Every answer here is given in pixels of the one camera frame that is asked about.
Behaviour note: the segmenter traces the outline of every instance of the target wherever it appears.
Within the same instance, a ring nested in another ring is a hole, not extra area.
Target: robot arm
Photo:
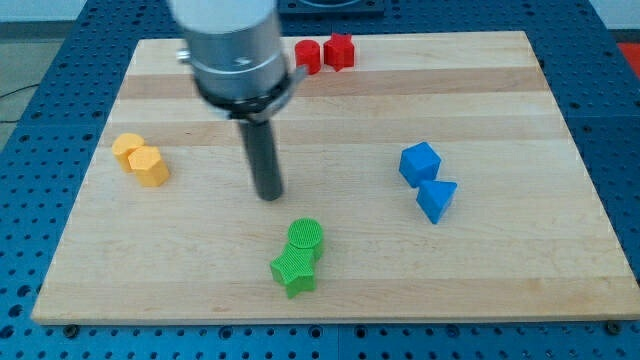
[[[291,98],[305,69],[289,74],[275,0],[168,0],[182,27],[200,95],[216,113],[240,120],[258,195],[282,193],[269,119]]]

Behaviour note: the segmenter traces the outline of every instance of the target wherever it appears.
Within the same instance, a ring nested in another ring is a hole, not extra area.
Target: yellow block
[[[116,157],[122,171],[131,172],[129,155],[137,148],[144,145],[144,139],[138,134],[124,133],[113,142],[111,152]]]
[[[155,146],[141,146],[129,155],[129,164],[142,186],[160,186],[169,178],[169,169]]]

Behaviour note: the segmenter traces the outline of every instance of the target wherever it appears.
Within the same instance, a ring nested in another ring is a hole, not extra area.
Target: toy block
[[[137,148],[144,146],[144,139],[138,134],[124,133],[113,142],[111,152],[124,172],[131,172],[129,155]]]
[[[273,280],[285,286],[289,299],[301,291],[315,290],[314,259],[313,249],[299,249],[287,244],[282,255],[271,262]]]
[[[320,71],[320,44],[313,40],[299,41],[295,46],[296,66],[307,66],[307,73],[313,75]]]
[[[141,146],[129,155],[129,164],[142,186],[160,186],[169,178],[169,169],[155,146]]]
[[[412,188],[422,180],[435,180],[440,169],[440,156],[426,142],[402,151],[400,173]]]
[[[324,63],[333,66],[335,71],[355,65],[355,46],[351,42],[351,34],[333,33],[324,47]]]
[[[453,193],[457,188],[458,184],[454,182],[421,181],[416,201],[429,220],[437,224],[449,205],[451,205]]]
[[[309,218],[294,221],[291,223],[291,226],[289,226],[289,231],[287,232],[289,245],[298,249],[312,250],[314,261],[318,261],[324,252],[322,236],[322,227],[320,224]]]

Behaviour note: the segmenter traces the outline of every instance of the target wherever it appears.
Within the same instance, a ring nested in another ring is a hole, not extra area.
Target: red block
[[[324,43],[324,63],[333,66],[335,71],[355,65],[355,46],[351,42],[351,34],[333,33],[331,39]]]
[[[640,78],[640,44],[622,43],[618,44],[618,47],[622,50],[624,57],[627,58],[636,76]]]
[[[296,66],[307,65],[307,73],[320,71],[320,44],[313,40],[299,41],[295,46]]]

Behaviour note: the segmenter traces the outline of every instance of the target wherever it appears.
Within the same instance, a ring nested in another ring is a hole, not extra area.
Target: wood grain
[[[289,53],[297,38],[285,38]],[[236,125],[140,42],[32,317],[43,324],[635,319],[640,289],[521,32],[355,37],[273,119],[285,194],[257,199]],[[160,146],[160,188],[122,174],[122,132]],[[397,169],[429,141],[456,181],[428,222]],[[268,263],[298,217],[323,225],[318,289]]]

